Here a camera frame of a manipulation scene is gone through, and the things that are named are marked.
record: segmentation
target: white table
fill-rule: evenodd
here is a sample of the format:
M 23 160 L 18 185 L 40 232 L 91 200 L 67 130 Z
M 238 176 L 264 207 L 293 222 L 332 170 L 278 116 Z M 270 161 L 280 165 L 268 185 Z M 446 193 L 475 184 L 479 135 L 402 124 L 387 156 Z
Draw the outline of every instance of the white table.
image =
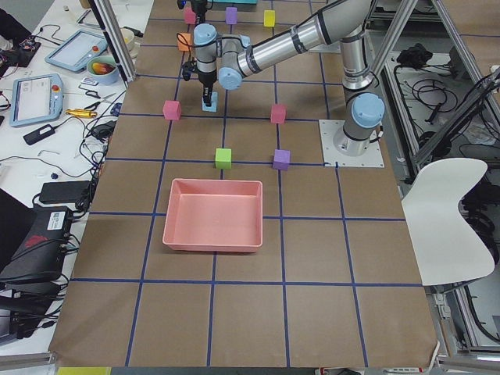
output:
M 153 0 L 114 0 L 113 9 L 116 12 L 116 18 L 121 27 L 129 26 L 144 31 L 148 21 L 148 15 L 151 11 Z M 63 10 L 63 6 L 70 8 L 69 12 Z M 35 32 L 45 24 L 58 24 L 61 30 L 56 33 L 59 39 L 65 39 L 74 34 L 80 27 L 76 25 L 76 18 L 84 12 L 77 0 L 55 0 L 47 14 L 41 20 Z M 54 27 L 46 27 L 41 34 L 44 38 L 50 38 L 54 32 Z M 95 29 L 88 29 L 92 32 L 99 32 Z M 98 99 L 88 97 L 84 91 L 78 88 L 81 80 L 85 77 L 85 72 L 73 73 L 57 66 L 47 64 L 45 56 L 53 51 L 55 45 L 40 40 L 42 46 L 27 68 L 9 68 L 5 78 L 0 79 L 0 90 L 4 92 L 10 100 L 13 92 L 13 81 L 23 77 L 36 77 L 47 73 L 57 73 L 62 78 L 64 106 L 62 115 L 58 120 L 50 122 L 57 125 L 67 119 L 64 115 L 66 109 L 83 108 L 96 102 Z M 114 100 L 122 91 L 125 85 L 119 80 L 113 85 L 97 86 L 97 91 L 101 96 L 116 93 L 109 100 Z M 99 115 L 106 109 L 108 104 L 102 103 L 98 108 Z M 0 126 L 0 159 L 5 159 L 13 155 L 41 158 L 48 163 L 55 164 L 63 168 L 68 174 L 80 175 L 91 166 L 79 153 L 78 149 L 82 141 L 83 125 L 78 120 L 70 120 L 56 130 L 51 137 L 38 142 L 35 145 L 28 146 L 23 135 L 38 129 L 45 123 L 36 123 L 33 125 L 14 128 L 9 125 L 9 111 L 1 113 L 5 116 L 3 124 Z M 88 180 L 90 173 L 82 177 L 72 178 L 66 176 L 55 167 L 48 166 L 36 160 L 10 159 L 0 162 L 0 188 L 10 193 L 13 197 L 31 207 L 31 199 L 40 192 L 43 183 L 53 181 L 52 173 L 57 173 L 57 181 L 68 180 Z M 72 233 L 81 238 L 85 228 L 85 220 L 80 220 L 72 226 Z M 76 255 L 68 255 L 65 258 L 62 272 L 70 276 Z M 49 311 L 58 307 L 57 303 L 52 304 Z M 14 341 L 0 346 L 0 355 L 16 355 L 46 352 L 48 345 L 54 334 L 55 326 L 36 330 L 29 338 Z

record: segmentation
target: person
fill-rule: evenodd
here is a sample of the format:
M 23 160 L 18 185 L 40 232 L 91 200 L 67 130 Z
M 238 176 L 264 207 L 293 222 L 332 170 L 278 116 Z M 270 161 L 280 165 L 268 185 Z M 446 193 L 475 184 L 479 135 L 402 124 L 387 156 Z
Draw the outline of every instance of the person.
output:
M 18 20 L 0 8 L 0 49 L 9 50 L 31 36 L 31 32 Z

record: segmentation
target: white mounting plate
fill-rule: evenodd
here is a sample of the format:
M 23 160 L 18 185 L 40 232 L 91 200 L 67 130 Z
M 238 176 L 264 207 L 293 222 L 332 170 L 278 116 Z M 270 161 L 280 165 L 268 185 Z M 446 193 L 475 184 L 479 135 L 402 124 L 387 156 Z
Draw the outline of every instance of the white mounting plate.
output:
M 317 45 L 311 48 L 309 52 L 316 53 L 341 53 L 341 44 L 339 41 L 335 41 L 331 45 Z
M 370 143 L 361 156 L 347 156 L 334 146 L 334 135 L 344 126 L 344 120 L 320 120 L 321 145 L 325 166 L 357 166 L 361 168 L 384 168 L 384 159 L 378 142 Z M 375 139 L 375 130 L 370 138 Z

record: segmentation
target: green cube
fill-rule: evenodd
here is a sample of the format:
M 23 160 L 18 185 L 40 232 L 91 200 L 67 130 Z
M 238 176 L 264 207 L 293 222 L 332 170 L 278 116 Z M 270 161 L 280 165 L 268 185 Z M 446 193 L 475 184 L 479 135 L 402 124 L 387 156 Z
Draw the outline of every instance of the green cube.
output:
M 231 169 L 231 149 L 217 148 L 216 149 L 216 168 L 219 170 Z

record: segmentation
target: red marking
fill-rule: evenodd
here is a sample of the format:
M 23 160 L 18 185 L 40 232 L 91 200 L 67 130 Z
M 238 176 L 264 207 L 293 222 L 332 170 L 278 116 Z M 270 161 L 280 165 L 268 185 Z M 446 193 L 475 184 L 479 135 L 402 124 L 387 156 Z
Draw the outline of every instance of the red marking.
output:
M 34 235 L 34 236 L 31 236 L 28 239 L 28 241 L 26 241 L 24 246 L 26 246 L 26 248 L 32 248 L 33 246 L 38 245 L 40 242 L 47 241 L 47 240 L 48 240 L 48 238 L 46 238 L 44 236 Z

